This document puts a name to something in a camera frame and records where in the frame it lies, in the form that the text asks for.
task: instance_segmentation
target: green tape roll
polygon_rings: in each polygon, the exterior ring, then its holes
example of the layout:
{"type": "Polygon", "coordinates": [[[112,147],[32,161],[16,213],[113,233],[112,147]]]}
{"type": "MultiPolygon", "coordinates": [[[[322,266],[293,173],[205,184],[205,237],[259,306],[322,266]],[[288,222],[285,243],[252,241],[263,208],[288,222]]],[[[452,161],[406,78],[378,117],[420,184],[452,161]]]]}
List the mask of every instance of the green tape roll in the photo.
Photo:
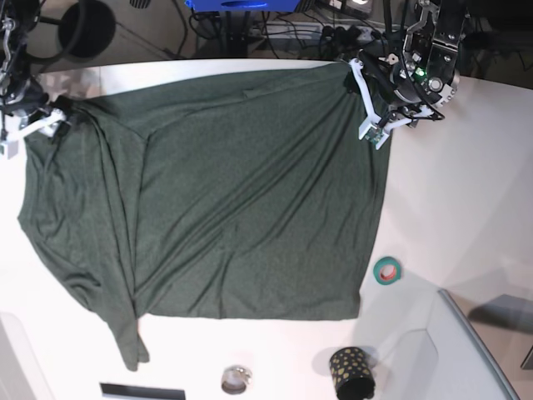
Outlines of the green tape roll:
{"type": "Polygon", "coordinates": [[[374,278],[381,285],[391,285],[401,278],[401,265],[393,257],[384,257],[374,266],[374,278]]]}

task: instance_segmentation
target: black polka dot cup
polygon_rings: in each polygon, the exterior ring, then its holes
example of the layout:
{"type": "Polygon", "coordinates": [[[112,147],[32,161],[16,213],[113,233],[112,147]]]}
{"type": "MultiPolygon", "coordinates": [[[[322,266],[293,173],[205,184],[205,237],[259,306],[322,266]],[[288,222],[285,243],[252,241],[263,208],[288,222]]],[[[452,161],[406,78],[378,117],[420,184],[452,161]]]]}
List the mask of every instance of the black polka dot cup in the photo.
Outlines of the black polka dot cup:
{"type": "Polygon", "coordinates": [[[366,354],[358,347],[342,348],[330,358],[330,372],[339,400],[372,398],[376,382],[366,354]]]}

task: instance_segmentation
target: green fabric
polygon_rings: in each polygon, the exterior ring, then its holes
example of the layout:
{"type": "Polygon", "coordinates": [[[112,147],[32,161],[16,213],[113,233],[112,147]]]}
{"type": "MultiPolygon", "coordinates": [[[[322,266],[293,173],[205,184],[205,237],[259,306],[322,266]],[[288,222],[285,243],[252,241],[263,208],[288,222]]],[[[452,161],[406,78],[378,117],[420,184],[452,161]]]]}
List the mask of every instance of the green fabric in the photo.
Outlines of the green fabric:
{"type": "Polygon", "coordinates": [[[388,144],[357,139],[349,68],[204,77],[78,102],[27,140],[19,217],[44,264],[111,328],[131,370],[146,314],[338,320],[381,213],[388,144]]]}

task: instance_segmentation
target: white table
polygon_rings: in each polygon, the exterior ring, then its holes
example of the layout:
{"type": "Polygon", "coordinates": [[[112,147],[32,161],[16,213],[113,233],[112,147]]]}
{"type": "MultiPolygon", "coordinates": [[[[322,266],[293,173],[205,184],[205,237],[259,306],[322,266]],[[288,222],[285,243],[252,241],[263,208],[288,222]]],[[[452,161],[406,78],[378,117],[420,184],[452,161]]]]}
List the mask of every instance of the white table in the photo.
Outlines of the white table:
{"type": "MultiPolygon", "coordinates": [[[[52,92],[86,98],[218,73],[320,64],[152,62],[55,72],[44,82],[52,92]]],[[[350,345],[366,346],[377,355],[375,399],[381,398],[399,338],[427,327],[438,287],[451,289],[464,304],[481,304],[502,293],[531,298],[532,104],[532,91],[464,78],[456,98],[444,109],[444,122],[421,122],[416,130],[401,128],[394,133],[371,266],[392,255],[401,260],[406,273],[399,282],[383,287],[369,268],[358,320],[145,316],[140,329],[152,360],[141,364],[138,372],[126,370],[105,323],[67,294],[39,262],[18,226],[25,155],[0,163],[0,313],[11,313],[22,322],[53,395],[39,398],[100,398],[99,382],[182,388],[191,400],[224,398],[222,371],[242,363],[254,374],[253,386],[243,399],[334,399],[327,360],[336,349],[350,345]]],[[[23,341],[22,334],[13,333],[17,329],[12,328],[12,338],[23,341]]],[[[498,362],[507,360],[509,353],[525,356],[526,341],[516,335],[506,333],[506,343],[518,341],[520,346],[507,349],[498,362]]],[[[31,358],[23,362],[33,371],[31,384],[46,392],[31,358]]],[[[513,370],[508,376],[519,391],[533,393],[527,382],[533,380],[531,375],[513,370]]],[[[438,380],[441,386],[445,381],[446,377],[438,380]]],[[[447,397],[442,387],[439,390],[439,398],[458,398],[452,392],[447,397]]]]}

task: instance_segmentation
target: black cable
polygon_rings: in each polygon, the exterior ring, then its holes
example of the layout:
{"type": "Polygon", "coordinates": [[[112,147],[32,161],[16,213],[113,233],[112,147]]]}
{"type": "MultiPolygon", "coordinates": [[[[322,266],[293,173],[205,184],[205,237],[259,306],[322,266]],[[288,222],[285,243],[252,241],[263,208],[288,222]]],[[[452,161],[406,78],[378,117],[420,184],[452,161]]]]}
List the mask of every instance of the black cable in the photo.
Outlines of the black cable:
{"type": "MultiPolygon", "coordinates": [[[[263,18],[263,21],[267,21],[270,19],[270,11],[266,13],[266,18],[263,18]]],[[[263,26],[261,27],[261,34],[265,34],[265,30],[267,29],[267,24],[263,23],[263,26]]]]}
{"type": "MultiPolygon", "coordinates": [[[[312,31],[311,29],[298,29],[298,32],[310,32],[310,33],[317,33],[317,31],[312,31]]],[[[284,33],[294,33],[294,30],[290,30],[290,31],[283,31],[283,32],[274,32],[274,33],[269,33],[270,36],[274,36],[274,35],[282,35],[284,33]]]]}
{"type": "Polygon", "coordinates": [[[399,113],[400,115],[403,115],[405,118],[409,118],[412,121],[435,121],[432,117],[412,117],[411,115],[407,115],[399,108],[394,111],[395,113],[399,113]]]}
{"type": "MultiPolygon", "coordinates": [[[[331,11],[331,15],[333,17],[333,27],[334,28],[335,28],[335,14],[336,13],[342,14],[342,12],[340,12],[340,11],[337,11],[337,12],[331,11]]],[[[383,49],[383,56],[387,56],[385,41],[383,40],[383,34],[376,27],[372,26],[368,21],[365,21],[362,18],[359,18],[359,17],[356,17],[356,16],[352,16],[352,15],[349,15],[349,17],[355,18],[357,21],[359,21],[360,23],[365,25],[367,28],[370,28],[374,32],[374,35],[377,36],[377,38],[381,41],[381,48],[383,49]]]]}
{"type": "MultiPolygon", "coordinates": [[[[67,43],[67,46],[65,46],[61,52],[51,57],[35,57],[31,54],[26,54],[27,59],[31,63],[42,64],[42,67],[38,73],[44,73],[52,64],[64,58],[67,54],[71,52],[74,46],[76,46],[78,40],[82,36],[83,29],[85,27],[85,20],[87,18],[87,1],[88,0],[77,0],[77,4],[79,6],[79,14],[77,16],[76,29],[74,29],[74,33],[72,34],[70,41],[67,43]]],[[[45,2],[46,0],[42,0],[39,9],[45,2]]]]}
{"type": "Polygon", "coordinates": [[[3,9],[6,7],[6,1],[7,0],[2,0],[2,8],[0,8],[0,18],[3,17],[3,9]]]}
{"type": "Polygon", "coordinates": [[[270,33],[268,33],[267,19],[265,18],[265,12],[261,11],[261,15],[263,17],[263,23],[264,23],[264,27],[265,27],[266,42],[268,43],[268,46],[270,47],[270,49],[272,51],[272,54],[274,54],[274,56],[279,60],[280,56],[277,55],[276,50],[274,50],[274,46],[272,46],[272,42],[270,41],[270,33]]]}
{"type": "MultiPolygon", "coordinates": [[[[4,99],[4,96],[0,96],[0,102],[2,102],[2,110],[6,105],[6,100],[4,99]]],[[[2,116],[0,117],[2,119],[2,130],[0,131],[0,142],[5,142],[7,140],[7,129],[6,129],[6,113],[4,111],[0,112],[2,116]]]]}
{"type": "Polygon", "coordinates": [[[190,28],[190,29],[191,29],[191,30],[192,30],[192,31],[193,31],[198,37],[200,37],[200,38],[202,38],[202,39],[206,39],[206,40],[214,40],[214,39],[217,39],[217,38],[218,38],[218,36],[220,35],[220,33],[218,32],[218,29],[216,29],[216,27],[215,27],[215,23],[214,23],[211,19],[209,19],[209,18],[204,18],[204,19],[201,20],[201,21],[209,20],[209,21],[211,22],[211,24],[212,24],[212,26],[213,26],[213,29],[214,29],[214,31],[215,31],[215,32],[213,33],[213,35],[211,35],[211,36],[206,36],[206,35],[204,35],[204,34],[198,32],[198,30],[194,27],[194,25],[192,25],[192,20],[193,20],[193,19],[194,19],[195,21],[198,21],[196,18],[194,18],[194,15],[190,15],[190,16],[189,16],[189,28],[190,28]]]}
{"type": "Polygon", "coordinates": [[[298,44],[300,45],[300,49],[303,50],[306,48],[306,45],[298,37],[298,30],[296,29],[296,25],[294,23],[292,23],[291,21],[285,18],[282,18],[280,13],[277,14],[277,17],[275,19],[279,19],[280,21],[283,21],[284,23],[291,24],[292,29],[294,29],[294,36],[296,36],[296,40],[298,41],[298,44]]]}
{"type": "Polygon", "coordinates": [[[39,4],[39,7],[37,8],[37,10],[35,10],[35,13],[33,14],[33,18],[32,18],[32,21],[35,21],[35,18],[37,18],[37,15],[39,15],[39,13],[41,13],[42,11],[42,6],[44,6],[44,3],[46,3],[47,0],[42,0],[41,3],[39,4]]]}
{"type": "Polygon", "coordinates": [[[480,27],[480,31],[481,31],[481,33],[485,33],[485,31],[483,30],[483,24],[481,23],[481,17],[478,17],[478,18],[477,18],[477,24],[478,24],[479,27],[480,27]]]}
{"type": "Polygon", "coordinates": [[[320,39],[318,39],[318,59],[322,60],[322,39],[324,37],[321,35],[320,39]]]}
{"type": "Polygon", "coordinates": [[[476,74],[474,78],[478,78],[478,77],[485,78],[485,72],[483,71],[483,67],[481,66],[481,63],[477,59],[477,54],[474,54],[472,58],[474,58],[474,63],[476,63],[477,69],[479,69],[479,72],[480,72],[480,74],[476,74]]]}
{"type": "Polygon", "coordinates": [[[522,53],[521,52],[517,52],[517,53],[522,63],[522,69],[524,69],[524,72],[527,73],[530,69],[533,68],[533,63],[526,67],[526,62],[524,61],[524,58],[522,57],[522,53]]]}
{"type": "Polygon", "coordinates": [[[187,42],[187,37],[189,36],[189,28],[187,27],[187,21],[185,20],[185,16],[183,15],[183,11],[180,8],[180,5],[177,3],[176,0],[171,0],[171,1],[172,1],[172,4],[174,5],[174,8],[177,11],[177,14],[180,20],[182,21],[182,26],[183,26],[183,39],[182,39],[182,42],[180,43],[180,47],[177,48],[177,52],[174,55],[174,59],[187,59],[186,57],[182,56],[182,50],[183,50],[183,47],[185,46],[185,43],[187,42]]]}
{"type": "MultiPolygon", "coordinates": [[[[387,51],[391,52],[391,40],[392,40],[392,15],[391,15],[391,0],[383,0],[383,19],[385,21],[385,37],[387,40],[387,51]]],[[[402,15],[402,22],[405,21],[405,17],[402,15]]]]}
{"type": "MultiPolygon", "coordinates": [[[[407,14],[407,9],[409,8],[409,0],[406,0],[406,2],[404,3],[403,5],[403,14],[407,14]]],[[[401,20],[402,21],[405,21],[405,18],[404,16],[401,16],[401,20]]],[[[401,25],[400,26],[400,36],[403,40],[405,40],[405,35],[406,35],[406,31],[405,31],[405,26],[404,25],[401,25]]],[[[415,93],[418,95],[418,97],[420,98],[420,100],[434,113],[434,115],[436,116],[436,118],[432,118],[433,121],[442,121],[443,119],[445,119],[444,115],[442,115],[440,112],[436,111],[436,109],[426,100],[426,96],[422,93],[422,91],[416,86],[416,83],[413,82],[412,80],[412,76],[409,75],[409,72],[407,70],[407,67],[406,67],[406,59],[404,57],[404,54],[403,54],[403,51],[400,51],[400,62],[401,62],[401,67],[403,68],[403,70],[405,71],[406,73],[406,80],[409,82],[409,84],[411,85],[411,87],[413,88],[413,90],[415,91],[415,93]]]]}
{"type": "Polygon", "coordinates": [[[309,14],[307,14],[306,12],[303,12],[302,14],[305,15],[306,17],[308,17],[308,18],[314,20],[314,21],[317,21],[317,22],[320,23],[323,27],[326,26],[326,25],[324,25],[324,23],[323,23],[320,19],[318,19],[318,18],[316,18],[316,17],[313,17],[312,15],[309,15],[309,14]]]}

